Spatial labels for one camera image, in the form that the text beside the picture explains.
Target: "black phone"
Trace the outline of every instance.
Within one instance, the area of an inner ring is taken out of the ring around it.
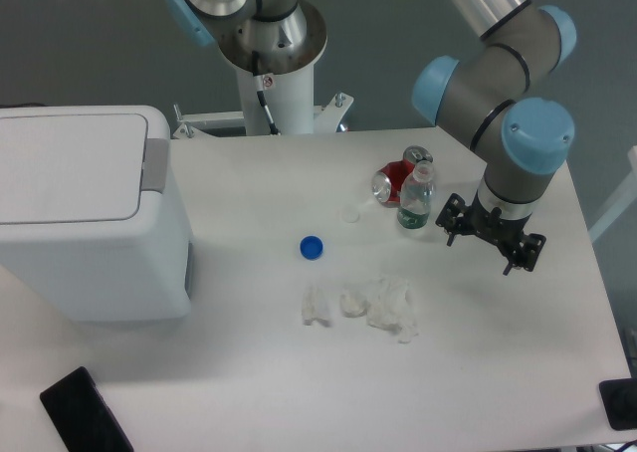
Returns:
[[[85,367],[42,392],[40,400],[69,452],[133,450]]]

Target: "black object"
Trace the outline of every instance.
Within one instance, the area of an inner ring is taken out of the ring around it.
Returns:
[[[132,452],[84,367],[42,392],[40,400],[69,452]]]
[[[599,392],[613,429],[637,429],[637,379],[604,380]]]
[[[529,220],[528,217],[521,220],[503,220],[500,215],[500,208],[487,211],[478,200],[478,195],[473,204],[467,206],[460,195],[453,193],[438,215],[436,225],[443,227],[449,235],[447,246],[453,244],[457,235],[477,236],[495,245],[509,260],[504,275],[512,268],[533,271],[546,238],[535,233],[525,234],[523,229]]]

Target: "bottle cap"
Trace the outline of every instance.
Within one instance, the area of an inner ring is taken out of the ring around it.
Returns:
[[[322,241],[317,236],[306,236],[301,240],[301,254],[307,260],[315,260],[322,254]]]

